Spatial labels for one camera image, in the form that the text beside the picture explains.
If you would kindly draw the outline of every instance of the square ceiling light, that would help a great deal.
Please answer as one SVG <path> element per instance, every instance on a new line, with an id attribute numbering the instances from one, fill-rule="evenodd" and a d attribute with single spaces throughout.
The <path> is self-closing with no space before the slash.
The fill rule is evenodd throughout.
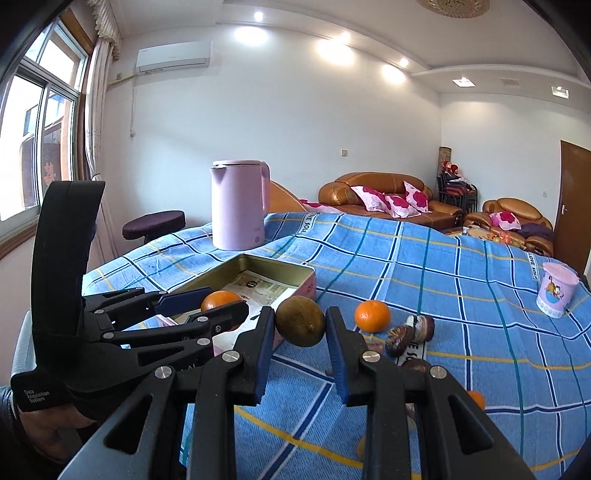
<path id="1" fill-rule="evenodd" d="M 569 91 L 564 87 L 555 87 L 552 86 L 552 95 L 557 97 L 569 99 Z"/>
<path id="2" fill-rule="evenodd" d="M 458 87 L 475 87 L 476 85 L 474 85 L 470 79 L 467 79 L 466 77 L 462 77 L 461 79 L 455 79 L 452 80 L 453 83 L 455 83 L 456 85 L 458 85 Z"/>

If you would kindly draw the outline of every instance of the kettle handle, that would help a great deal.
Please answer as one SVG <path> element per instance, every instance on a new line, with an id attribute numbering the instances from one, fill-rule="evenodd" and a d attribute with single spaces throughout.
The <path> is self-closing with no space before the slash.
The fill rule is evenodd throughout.
<path id="1" fill-rule="evenodd" d="M 271 198 L 269 190 L 271 188 L 271 172 L 269 171 L 269 165 L 265 162 L 261 162 L 261 182 L 262 182 L 262 212 L 263 215 L 269 213 L 271 208 Z"/>

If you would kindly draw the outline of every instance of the door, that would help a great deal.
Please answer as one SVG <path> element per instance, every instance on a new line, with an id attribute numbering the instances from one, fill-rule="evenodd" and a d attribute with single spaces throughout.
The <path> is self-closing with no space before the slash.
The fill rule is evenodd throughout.
<path id="1" fill-rule="evenodd" d="M 583 278 L 591 248 L 591 152 L 564 141 L 561 150 L 554 256 Z"/>

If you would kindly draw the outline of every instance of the curtain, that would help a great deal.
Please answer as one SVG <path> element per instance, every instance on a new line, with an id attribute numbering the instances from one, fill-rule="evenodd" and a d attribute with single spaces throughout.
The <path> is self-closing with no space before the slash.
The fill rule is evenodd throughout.
<path id="1" fill-rule="evenodd" d="M 100 171 L 104 166 L 102 161 L 103 108 L 113 48 L 113 44 L 108 40 L 99 37 L 90 60 L 86 90 L 85 140 L 86 158 L 92 180 L 101 179 Z M 113 222 L 105 197 L 104 194 L 96 217 L 96 235 L 92 242 L 92 248 L 101 265 L 119 256 Z"/>
<path id="2" fill-rule="evenodd" d="M 104 38 L 113 45 L 113 58 L 119 60 L 121 32 L 119 32 L 119 26 L 109 0 L 86 0 L 86 3 L 94 7 L 93 16 L 99 38 Z"/>

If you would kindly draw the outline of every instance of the screw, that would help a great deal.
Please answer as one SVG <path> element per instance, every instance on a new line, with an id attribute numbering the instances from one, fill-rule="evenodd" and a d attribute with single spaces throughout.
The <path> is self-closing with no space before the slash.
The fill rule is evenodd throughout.
<path id="1" fill-rule="evenodd" d="M 159 378 L 160 380 L 164 380 L 165 378 L 170 377 L 173 373 L 173 369 L 170 368 L 168 365 L 164 365 L 163 367 L 158 367 L 154 370 L 154 376 Z"/>
<path id="2" fill-rule="evenodd" d="M 222 360 L 231 364 L 237 362 L 240 359 L 240 354 L 235 350 L 228 350 L 222 354 Z"/>
<path id="3" fill-rule="evenodd" d="M 443 367 L 440 367 L 439 365 L 435 365 L 434 367 L 431 367 L 431 370 L 429 370 L 429 373 L 431 374 L 431 376 L 433 378 L 442 379 L 442 378 L 447 377 L 447 370 L 445 370 Z"/>
<path id="4" fill-rule="evenodd" d="M 370 364 L 374 364 L 375 362 L 379 362 L 380 355 L 377 352 L 372 352 L 371 350 L 368 350 L 367 352 L 363 352 L 361 358 L 363 358 L 363 360 L 369 362 Z"/>

